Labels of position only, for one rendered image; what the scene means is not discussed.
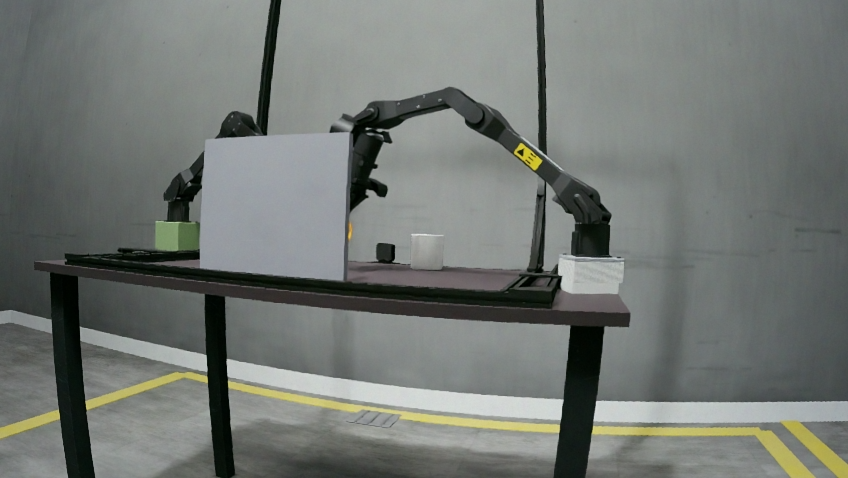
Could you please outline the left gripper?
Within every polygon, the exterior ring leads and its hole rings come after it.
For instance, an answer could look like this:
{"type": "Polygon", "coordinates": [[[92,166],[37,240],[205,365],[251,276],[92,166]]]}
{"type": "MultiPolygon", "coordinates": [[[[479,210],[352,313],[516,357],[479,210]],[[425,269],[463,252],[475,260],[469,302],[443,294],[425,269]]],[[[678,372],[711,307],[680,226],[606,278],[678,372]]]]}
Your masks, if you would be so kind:
{"type": "Polygon", "coordinates": [[[369,196],[366,195],[366,190],[376,191],[376,196],[385,198],[388,192],[387,185],[382,182],[369,178],[372,169],[377,169],[375,164],[376,159],[371,159],[362,156],[353,151],[352,169],[351,169],[351,190],[350,190],[350,212],[357,207],[369,196]],[[371,182],[369,182],[371,181],[371,182]],[[356,183],[356,184],[355,184],[356,183]],[[362,185],[358,184],[362,183],[362,185]],[[371,183],[371,186],[369,185],[371,183]],[[368,185],[368,186],[366,186],[368,185]],[[362,188],[360,188],[362,187],[362,188]],[[377,187],[378,189],[376,190],[377,187]],[[368,188],[368,189],[366,189],[368,188]]]}

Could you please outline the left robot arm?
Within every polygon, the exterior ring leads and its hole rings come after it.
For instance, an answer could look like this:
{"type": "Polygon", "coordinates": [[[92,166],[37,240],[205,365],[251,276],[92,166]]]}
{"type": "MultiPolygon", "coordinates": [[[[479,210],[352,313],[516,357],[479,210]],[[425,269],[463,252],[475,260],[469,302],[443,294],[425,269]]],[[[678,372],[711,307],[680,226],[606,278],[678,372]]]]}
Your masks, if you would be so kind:
{"type": "Polygon", "coordinates": [[[389,130],[409,118],[450,108],[465,118],[469,128],[501,144],[552,187],[556,193],[552,200],[562,206],[565,213],[573,214],[576,222],[575,231],[572,231],[571,256],[612,258],[609,255],[612,214],[601,203],[597,190],[540,154],[513,130],[498,110],[473,100],[456,87],[449,86],[403,100],[372,101],[353,118],[343,113],[331,125],[330,133],[353,133],[353,151],[377,159],[383,142],[392,144],[389,132],[377,129],[389,130]],[[366,128],[371,129],[367,131],[366,128]]]}

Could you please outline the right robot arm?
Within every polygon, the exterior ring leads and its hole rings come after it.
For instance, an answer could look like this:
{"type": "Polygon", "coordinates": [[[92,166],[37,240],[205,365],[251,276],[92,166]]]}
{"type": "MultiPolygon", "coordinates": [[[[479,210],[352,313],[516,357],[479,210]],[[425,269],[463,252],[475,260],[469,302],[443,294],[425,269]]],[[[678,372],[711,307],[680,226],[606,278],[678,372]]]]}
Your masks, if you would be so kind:
{"type": "MultiPolygon", "coordinates": [[[[215,139],[248,136],[264,135],[254,123],[251,115],[239,111],[231,111],[223,121],[220,133],[215,139]]],[[[201,180],[203,177],[204,152],[205,150],[188,169],[176,175],[164,192],[164,201],[168,201],[168,219],[164,220],[164,222],[192,222],[189,221],[189,202],[193,202],[194,196],[202,189],[201,180]],[[180,200],[177,198],[189,200],[180,200]]]]}

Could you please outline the white mug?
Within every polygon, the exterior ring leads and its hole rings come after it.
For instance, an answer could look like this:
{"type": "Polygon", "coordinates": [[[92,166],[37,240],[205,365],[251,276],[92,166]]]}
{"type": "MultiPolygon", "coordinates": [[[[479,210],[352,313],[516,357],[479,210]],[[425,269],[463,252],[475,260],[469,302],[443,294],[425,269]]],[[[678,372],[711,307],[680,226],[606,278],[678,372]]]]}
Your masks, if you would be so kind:
{"type": "Polygon", "coordinates": [[[441,270],[443,267],[444,235],[412,234],[411,268],[441,270]]]}

